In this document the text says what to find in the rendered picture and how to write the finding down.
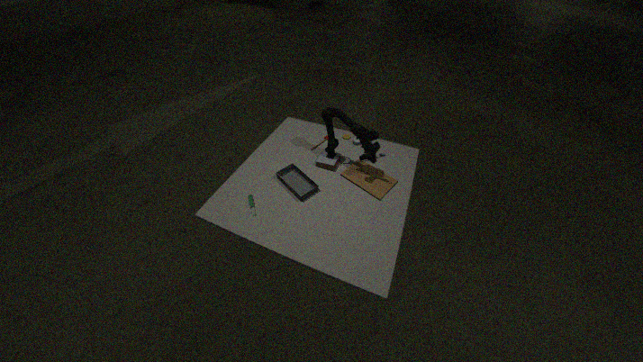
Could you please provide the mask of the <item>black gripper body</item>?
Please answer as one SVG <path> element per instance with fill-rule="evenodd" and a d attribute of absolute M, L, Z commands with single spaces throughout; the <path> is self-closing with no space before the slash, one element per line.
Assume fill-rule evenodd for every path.
<path fill-rule="evenodd" d="M 375 151 L 373 151 L 373 150 L 371 150 L 371 152 L 369 152 L 369 151 L 368 151 L 368 148 L 367 148 L 367 145 L 368 145 L 368 144 L 370 145 L 370 142 L 368 142 L 368 143 L 366 143 L 366 144 L 363 144 L 363 145 L 362 145 L 362 148 L 364 148 L 364 150 L 365 150 L 364 152 L 365 152 L 366 154 L 362 154 L 362 155 L 359 157 L 359 159 L 360 159 L 360 160 L 368 159 L 368 158 L 372 155 L 371 153 L 375 152 Z"/>

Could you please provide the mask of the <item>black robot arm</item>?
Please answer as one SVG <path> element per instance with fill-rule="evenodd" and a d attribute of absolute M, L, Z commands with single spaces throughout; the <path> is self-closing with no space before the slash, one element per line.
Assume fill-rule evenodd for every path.
<path fill-rule="evenodd" d="M 370 142 L 371 140 L 378 139 L 378 133 L 376 131 L 374 130 L 369 131 L 359 123 L 353 122 L 340 109 L 327 107 L 324 111 L 321 112 L 321 117 L 326 123 L 326 128 L 327 128 L 328 138 L 329 138 L 328 147 L 325 149 L 325 151 L 328 152 L 328 155 L 326 156 L 326 158 L 335 158 L 335 156 L 337 155 L 335 153 L 335 149 L 339 145 L 339 140 L 337 140 L 334 135 L 333 124 L 332 124 L 333 117 L 337 117 L 342 122 L 346 123 L 348 127 L 351 129 L 351 131 L 357 136 L 357 139 L 360 140 L 362 145 Z M 379 149 L 378 146 L 379 146 L 379 143 L 375 141 L 375 143 L 373 144 L 370 142 L 370 145 L 368 144 L 367 148 L 369 152 L 371 152 L 371 150 L 377 151 Z"/>

